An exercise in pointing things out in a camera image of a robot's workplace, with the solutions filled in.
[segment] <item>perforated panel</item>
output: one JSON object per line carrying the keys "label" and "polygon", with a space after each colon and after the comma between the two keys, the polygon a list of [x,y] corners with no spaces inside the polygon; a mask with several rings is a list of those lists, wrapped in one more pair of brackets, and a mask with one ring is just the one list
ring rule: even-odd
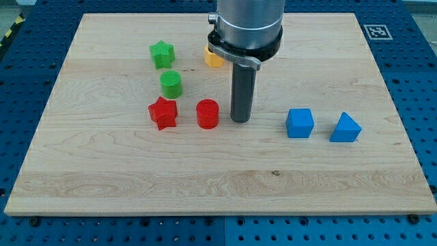
{"label": "perforated panel", "polygon": [[[214,9],[215,2],[210,0],[38,1],[0,63],[1,209],[84,12],[211,12]],[[404,4],[396,0],[295,0],[287,1],[285,11],[353,12],[362,28],[366,24],[387,26],[393,40],[370,40],[367,35],[365,38],[436,192],[437,59]],[[407,216],[244,217],[243,222],[240,219],[35,220],[10,218],[1,213],[0,245],[437,244],[436,215],[419,217],[419,221]]]}

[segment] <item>green star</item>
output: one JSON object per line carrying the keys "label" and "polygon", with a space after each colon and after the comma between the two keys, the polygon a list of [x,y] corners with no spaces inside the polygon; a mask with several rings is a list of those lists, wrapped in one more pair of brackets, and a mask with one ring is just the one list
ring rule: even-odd
{"label": "green star", "polygon": [[149,46],[155,68],[171,68],[171,62],[175,60],[173,45],[160,40],[157,44]]}

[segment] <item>red star block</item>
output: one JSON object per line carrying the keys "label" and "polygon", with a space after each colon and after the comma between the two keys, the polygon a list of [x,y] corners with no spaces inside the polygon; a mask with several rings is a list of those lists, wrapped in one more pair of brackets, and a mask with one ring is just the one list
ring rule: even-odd
{"label": "red star block", "polygon": [[166,127],[176,126],[176,116],[178,116],[178,108],[175,100],[165,100],[159,97],[158,100],[149,106],[151,119],[158,125],[158,130]]}

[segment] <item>3d printed block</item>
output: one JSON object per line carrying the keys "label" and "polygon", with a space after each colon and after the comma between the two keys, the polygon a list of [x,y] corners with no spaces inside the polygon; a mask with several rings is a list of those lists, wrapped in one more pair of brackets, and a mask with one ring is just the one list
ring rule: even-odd
{"label": "3d printed block", "polygon": [[340,116],[339,123],[330,137],[331,142],[353,142],[361,132],[359,126],[346,112]]}
{"label": "3d printed block", "polygon": [[310,109],[290,109],[288,111],[287,133],[289,138],[308,138],[314,128]]}
{"label": "3d printed block", "polygon": [[205,46],[205,63],[211,68],[220,68],[225,63],[222,57],[209,50],[208,45]]}
{"label": "3d printed block", "polygon": [[160,40],[157,44],[149,46],[155,68],[171,68],[171,62],[175,60],[174,47]]}
{"label": "3d printed block", "polygon": [[179,72],[166,71],[159,80],[164,97],[174,99],[182,95],[182,82]]}
{"label": "3d printed block", "polygon": [[212,129],[219,124],[219,104],[212,99],[203,99],[196,106],[197,124],[203,129]]}
{"label": "3d printed block", "polygon": [[178,116],[178,108],[176,101],[165,100],[159,97],[158,100],[149,106],[149,113],[151,119],[158,125],[158,130],[166,127],[176,126],[176,116]]}

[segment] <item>blue cube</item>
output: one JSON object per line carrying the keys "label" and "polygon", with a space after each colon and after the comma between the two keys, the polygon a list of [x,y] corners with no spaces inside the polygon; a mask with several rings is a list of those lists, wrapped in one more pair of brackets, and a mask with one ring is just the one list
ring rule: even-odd
{"label": "blue cube", "polygon": [[314,128],[313,114],[310,109],[290,109],[285,125],[289,138],[308,138]]}
{"label": "blue cube", "polygon": [[359,126],[346,112],[340,116],[339,123],[330,137],[331,142],[353,142],[361,132]]}

